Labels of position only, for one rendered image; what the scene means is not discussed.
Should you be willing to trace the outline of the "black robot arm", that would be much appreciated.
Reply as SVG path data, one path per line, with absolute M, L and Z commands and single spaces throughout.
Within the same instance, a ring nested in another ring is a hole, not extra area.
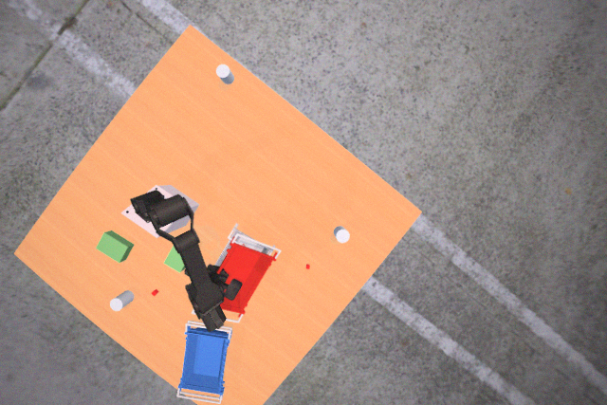
M 195 231 L 194 212 L 184 197 L 179 194 L 164 199 L 154 190 L 130 198 L 135 213 L 146 223 L 152 223 L 158 236 L 171 242 L 180 253 L 191 283 L 185 285 L 194 314 L 205 324 L 208 332 L 223 326 L 226 316 L 220 304 L 225 301 L 224 287 L 210 276 L 199 247 L 200 239 Z M 174 238 L 160 228 L 189 215 L 191 229 Z M 147 222 L 148 221 L 148 222 Z

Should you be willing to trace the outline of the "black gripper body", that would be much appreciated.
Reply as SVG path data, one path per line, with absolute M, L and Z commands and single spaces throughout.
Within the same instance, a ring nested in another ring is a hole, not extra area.
M 224 291 L 225 292 L 225 297 L 227 297 L 230 300 L 235 299 L 236 295 L 238 294 L 240 288 L 242 287 L 242 282 L 232 278 L 229 284 L 226 284 L 226 279 L 228 276 L 224 275 L 224 274 L 218 274 L 216 271 L 210 269 L 209 267 L 207 267 L 208 272 L 210 274 L 210 276 L 215 280 L 216 283 L 222 285 L 224 287 Z

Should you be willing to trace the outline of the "blue plastic tray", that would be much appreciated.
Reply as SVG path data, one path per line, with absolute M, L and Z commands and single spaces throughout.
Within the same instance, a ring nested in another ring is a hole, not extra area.
M 202 323 L 202 322 L 194 322 L 194 321 L 188 321 L 187 323 L 195 323 L 195 324 L 201 324 L 201 325 L 205 325 L 205 324 L 204 324 L 204 323 Z M 231 327 L 225 327 L 225 326 L 221 326 L 221 328 L 227 328 L 227 329 L 229 329 L 229 330 L 230 330 L 230 332 L 232 333 L 232 328 L 231 328 Z M 209 332 L 208 332 L 208 330 L 207 330 L 206 328 L 200 328 L 200 327 L 197 327 L 197 328 L 192 328 L 192 327 L 190 327 L 190 326 L 189 326 L 189 330 L 191 330 L 191 331 L 196 331 L 196 332 L 203 332 L 203 333 L 207 333 L 207 334 L 210 334 L 210 335 L 215 335 L 215 336 L 222 336 L 222 337 L 227 337 L 227 336 L 228 336 L 227 332 L 225 332 L 225 331 L 213 330 L 213 331 L 211 331 L 211 332 L 209 333 Z M 227 347 L 227 350 L 226 350 L 226 355 L 227 355 L 227 351 L 228 351 L 228 347 Z M 224 372 L 225 372 L 225 362 L 224 362 Z M 222 378 L 222 383 L 223 383 L 223 384 L 225 383 L 225 381 L 223 381 L 223 378 Z M 221 388 L 221 390 L 223 390 L 223 394 L 224 394 L 224 388 L 225 388 L 225 387 Z M 209 399 L 220 400 L 220 397 L 217 397 L 217 396 L 204 396 L 204 395 L 198 395 L 198 394 L 186 393 L 186 392 L 183 392 L 183 391 L 179 391 L 179 393 L 180 393 L 180 394 L 184 394 L 184 395 L 190 395 L 190 396 L 201 396 L 201 397 L 204 397 L 204 398 L 209 398 Z

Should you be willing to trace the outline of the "grey cylinder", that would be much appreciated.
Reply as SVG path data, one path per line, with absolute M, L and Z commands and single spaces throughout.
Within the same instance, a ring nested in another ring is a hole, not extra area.
M 126 291 L 120 293 L 120 295 L 118 295 L 118 297 L 111 300 L 110 307 L 112 310 L 117 312 L 117 311 L 122 310 L 123 307 L 128 305 L 134 299 L 135 299 L 134 293 L 130 290 L 126 290 Z
M 234 76 L 226 64 L 221 64 L 216 68 L 216 73 L 222 83 L 230 84 L 234 81 Z
M 334 235 L 337 240 L 342 244 L 347 243 L 350 239 L 350 233 L 343 226 L 336 227 L 334 229 Z

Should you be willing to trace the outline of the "green rectangular block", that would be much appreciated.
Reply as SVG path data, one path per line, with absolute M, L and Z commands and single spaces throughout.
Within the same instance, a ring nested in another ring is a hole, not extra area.
M 127 259 L 133 247 L 133 243 L 110 230 L 101 236 L 96 249 L 120 263 Z
M 178 273 L 181 273 L 185 269 L 180 253 L 176 251 L 174 246 L 172 246 L 170 252 L 168 253 L 168 257 L 166 258 L 164 265 L 172 268 Z

